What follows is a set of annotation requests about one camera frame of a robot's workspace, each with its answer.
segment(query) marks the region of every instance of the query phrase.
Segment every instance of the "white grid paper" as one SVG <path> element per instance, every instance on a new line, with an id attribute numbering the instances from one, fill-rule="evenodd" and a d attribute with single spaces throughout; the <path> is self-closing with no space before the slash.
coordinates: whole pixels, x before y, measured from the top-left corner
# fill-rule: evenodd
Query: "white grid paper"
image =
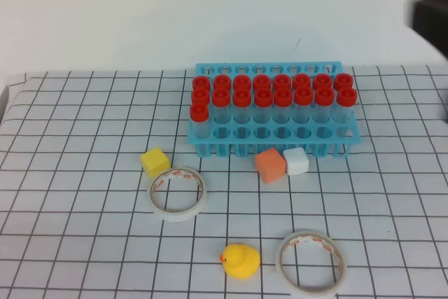
<path id="1" fill-rule="evenodd" d="M 268 186 L 252 155 L 201 160 L 187 144 L 192 71 L 27 77 L 0 127 L 0 298 L 284 298 L 274 252 L 303 229 L 345 252 L 340 298 L 448 298 L 448 67 L 346 71 L 363 143 Z M 196 218 L 152 213 L 139 155 L 155 146 L 204 175 Z M 223 274 L 231 242 L 261 251 L 249 281 Z M 286 264 L 306 284 L 333 273 L 330 258 Z"/>

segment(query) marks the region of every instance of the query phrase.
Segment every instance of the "test tube rack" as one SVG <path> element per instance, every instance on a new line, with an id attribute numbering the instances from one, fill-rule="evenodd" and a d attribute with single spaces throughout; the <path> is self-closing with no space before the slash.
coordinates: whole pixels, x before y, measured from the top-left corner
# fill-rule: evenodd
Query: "test tube rack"
<path id="1" fill-rule="evenodd" d="M 277 74 L 287 74 L 292 78 L 297 73 L 305 73 L 312 79 L 315 75 L 324 73 L 334 79 L 342 72 L 341 62 L 199 63 L 196 65 L 195 75 L 208 76 L 213 83 L 213 79 L 219 74 L 227 74 L 232 81 L 239 74 L 246 74 L 251 79 L 258 74 L 266 74 L 272 81 Z M 230 121 L 218 124 L 214 120 L 213 112 L 211 107 L 210 135 L 207 138 L 195 136 L 193 122 L 190 120 L 188 142 L 195 145 L 197 154 L 201 157 L 209 157 L 212 153 L 216 153 L 218 157 L 226 157 L 230 155 L 231 147 L 239 157 L 248 156 L 249 153 L 257 154 L 271 147 L 275 147 L 280 153 L 289 148 L 302 147 L 305 153 L 311 153 L 317 158 L 329 154 L 336 158 L 345 158 L 350 153 L 351 146 L 361 142 L 354 113 L 345 124 L 336 123 L 332 118 L 324 124 L 316 123 L 312 118 L 303 124 L 294 122 L 292 118 L 285 124 L 278 124 L 272 119 L 259 124 L 253 121 L 252 116 L 247 123 L 238 124 L 233 118 L 231 105 Z M 283 128 L 281 131 L 283 138 L 277 136 L 279 128 Z M 338 130 L 346 130 L 343 132 L 345 135 L 339 136 L 341 132 Z"/>

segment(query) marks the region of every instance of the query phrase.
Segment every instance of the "white cube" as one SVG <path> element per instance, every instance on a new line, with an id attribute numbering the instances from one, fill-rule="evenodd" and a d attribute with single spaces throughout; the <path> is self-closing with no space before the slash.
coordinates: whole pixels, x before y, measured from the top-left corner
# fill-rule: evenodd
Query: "white cube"
<path id="1" fill-rule="evenodd" d="M 309 161 L 305 150 L 301 147 L 283 151 L 286 160 L 286 172 L 288 175 L 296 175 L 308 172 Z"/>

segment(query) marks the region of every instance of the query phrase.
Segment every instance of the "foam cube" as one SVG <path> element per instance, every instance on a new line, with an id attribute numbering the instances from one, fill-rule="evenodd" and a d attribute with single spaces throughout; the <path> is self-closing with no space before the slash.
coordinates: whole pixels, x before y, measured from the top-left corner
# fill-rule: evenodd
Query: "foam cube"
<path id="1" fill-rule="evenodd" d="M 146 174 L 152 179 L 159 175 L 161 171 L 171 167 L 168 157 L 158 147 L 142 154 L 140 160 Z"/>
<path id="2" fill-rule="evenodd" d="M 275 148 L 255 156 L 255 168 L 264 183 L 273 182 L 285 175 L 286 161 Z"/>
<path id="3" fill-rule="evenodd" d="M 288 175 L 308 172 L 309 160 L 303 148 L 298 147 L 284 150 L 283 157 L 286 159 L 286 171 Z"/>

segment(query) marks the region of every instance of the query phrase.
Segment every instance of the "tape roll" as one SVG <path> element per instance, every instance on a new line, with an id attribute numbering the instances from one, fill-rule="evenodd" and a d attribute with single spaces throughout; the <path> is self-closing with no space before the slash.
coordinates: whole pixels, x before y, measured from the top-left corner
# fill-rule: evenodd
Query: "tape roll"
<path id="1" fill-rule="evenodd" d="M 198 201 L 193 207 L 177 211 L 164 209 L 163 206 L 160 206 L 157 203 L 155 199 L 156 190 L 163 186 L 165 183 L 168 183 L 168 181 L 171 179 L 193 179 L 196 181 L 200 195 Z M 182 222 L 195 217 L 199 214 L 202 208 L 204 208 L 205 202 L 207 200 L 207 187 L 205 186 L 205 182 L 201 177 L 201 174 L 199 174 L 195 170 L 185 167 L 169 168 L 160 173 L 154 179 L 153 183 L 148 189 L 148 195 L 149 200 L 153 204 L 154 214 L 157 214 L 160 218 L 169 222 Z"/>
<path id="2" fill-rule="evenodd" d="M 322 289 L 314 289 L 314 288 L 305 289 L 292 283 L 287 278 L 284 267 L 281 264 L 282 256 L 286 249 L 297 245 L 300 246 L 305 242 L 320 244 L 322 248 L 330 252 L 335 257 L 334 259 L 339 268 L 339 279 L 332 286 Z M 283 240 L 275 256 L 275 270 L 277 271 L 282 282 L 288 287 L 288 292 L 292 296 L 321 298 L 321 297 L 334 296 L 337 293 L 347 275 L 347 264 L 345 263 L 344 257 L 341 254 L 340 249 L 337 247 L 336 243 L 331 238 L 326 237 L 325 235 L 319 234 L 317 232 L 303 231 L 303 232 L 294 232 L 293 234 L 287 236 L 287 238 Z"/>

